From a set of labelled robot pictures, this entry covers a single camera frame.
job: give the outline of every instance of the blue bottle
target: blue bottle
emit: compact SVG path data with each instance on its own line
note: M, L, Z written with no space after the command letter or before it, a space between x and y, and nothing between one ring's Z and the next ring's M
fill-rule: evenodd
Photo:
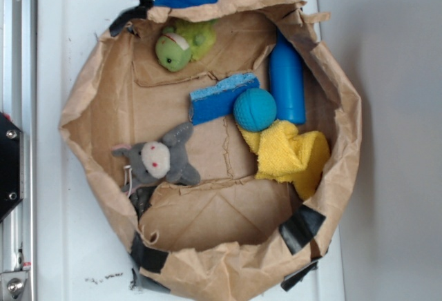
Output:
M278 31L269 61L270 91L276 101L276 118L293 124L305 123L302 58Z

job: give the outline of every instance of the foam sponge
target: foam sponge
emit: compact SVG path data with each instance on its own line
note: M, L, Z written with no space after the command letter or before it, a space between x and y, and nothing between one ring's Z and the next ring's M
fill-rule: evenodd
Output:
M260 132L276 118L276 102L266 90L252 88L236 99L233 115L239 126L250 132Z
M260 86L253 73L236 74L212 87L193 91L189 119L193 125L233 113L235 100L247 89Z

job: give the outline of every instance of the yellow cloth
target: yellow cloth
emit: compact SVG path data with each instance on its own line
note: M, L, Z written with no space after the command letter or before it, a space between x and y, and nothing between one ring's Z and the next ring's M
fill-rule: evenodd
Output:
M275 121L262 132L238 127L251 151L258 156L256 179L292 182L302 200L315 192L330 150L319 131L298 134L295 125Z

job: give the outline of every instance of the brown paper bag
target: brown paper bag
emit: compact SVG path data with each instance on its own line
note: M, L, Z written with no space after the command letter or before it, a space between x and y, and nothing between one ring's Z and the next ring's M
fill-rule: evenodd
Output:
M301 0L219 0L185 9L153 7L148 19L99 39L61 116L61 134L78 156L120 240L157 286L195 300L249 300L326 254L354 187L361 144L361 99ZM217 18L218 40L200 62L169 73L153 47L172 18ZM237 72L268 86L276 28L305 61L307 123L331 148L316 194L301 204L288 184L256 180L256 157L232 116L195 127L186 144L202 177L194 187L161 183L138 220L124 183L120 143L160 139L188 119L189 93Z

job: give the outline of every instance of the rubber ball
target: rubber ball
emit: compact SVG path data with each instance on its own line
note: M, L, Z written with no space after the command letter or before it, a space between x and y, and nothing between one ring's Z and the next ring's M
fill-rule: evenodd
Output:
M236 99L233 105L233 116L243 129L249 132L260 132L275 121L275 99L266 90L248 89Z

